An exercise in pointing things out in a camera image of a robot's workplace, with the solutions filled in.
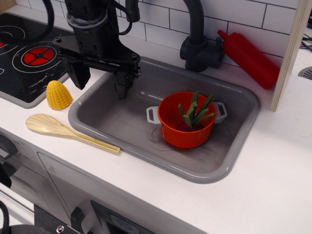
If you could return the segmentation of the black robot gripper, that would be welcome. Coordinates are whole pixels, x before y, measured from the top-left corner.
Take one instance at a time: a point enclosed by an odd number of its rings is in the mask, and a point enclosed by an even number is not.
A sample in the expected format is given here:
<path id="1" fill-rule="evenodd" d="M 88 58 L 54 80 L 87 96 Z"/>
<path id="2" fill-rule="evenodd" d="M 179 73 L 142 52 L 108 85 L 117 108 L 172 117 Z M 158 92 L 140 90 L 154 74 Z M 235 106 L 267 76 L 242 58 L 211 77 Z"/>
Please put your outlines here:
<path id="1" fill-rule="evenodd" d="M 139 54 L 119 40 L 116 29 L 109 24 L 91 30 L 74 29 L 73 36 L 53 40 L 58 47 L 65 71 L 80 90 L 90 78 L 90 67 L 114 74 L 118 99 L 126 99 L 134 78 L 141 75 Z"/>

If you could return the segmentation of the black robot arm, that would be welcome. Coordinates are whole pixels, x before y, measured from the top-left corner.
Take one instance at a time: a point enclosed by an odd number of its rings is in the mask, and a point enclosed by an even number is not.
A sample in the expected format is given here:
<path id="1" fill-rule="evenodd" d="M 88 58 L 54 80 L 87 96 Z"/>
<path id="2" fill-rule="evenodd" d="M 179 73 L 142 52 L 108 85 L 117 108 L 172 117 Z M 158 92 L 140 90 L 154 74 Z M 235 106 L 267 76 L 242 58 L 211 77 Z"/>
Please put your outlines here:
<path id="1" fill-rule="evenodd" d="M 137 0 L 120 5 L 115 0 L 67 0 L 67 22 L 74 35 L 53 40 L 74 85 L 83 89 L 90 69 L 112 73 L 119 99 L 125 99 L 140 75 L 140 55 L 119 40 L 140 20 Z"/>

